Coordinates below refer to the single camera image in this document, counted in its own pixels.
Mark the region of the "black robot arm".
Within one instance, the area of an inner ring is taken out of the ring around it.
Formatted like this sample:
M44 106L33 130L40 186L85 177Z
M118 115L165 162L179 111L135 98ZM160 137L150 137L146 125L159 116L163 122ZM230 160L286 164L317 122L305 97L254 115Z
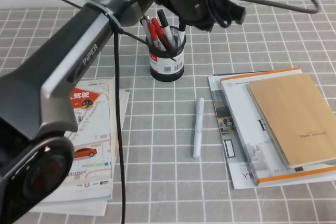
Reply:
M188 25L241 24L230 0L90 0L16 70L1 77L1 223L13 223L55 191L74 156L65 137L77 122L70 94L119 26L135 25L153 4Z

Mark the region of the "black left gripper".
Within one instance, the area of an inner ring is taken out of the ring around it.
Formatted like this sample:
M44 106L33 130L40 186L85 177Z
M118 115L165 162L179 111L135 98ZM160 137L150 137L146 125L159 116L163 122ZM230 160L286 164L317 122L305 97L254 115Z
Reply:
M241 25L246 9L229 0L157 0L189 26L211 31L215 23L223 28L232 22Z

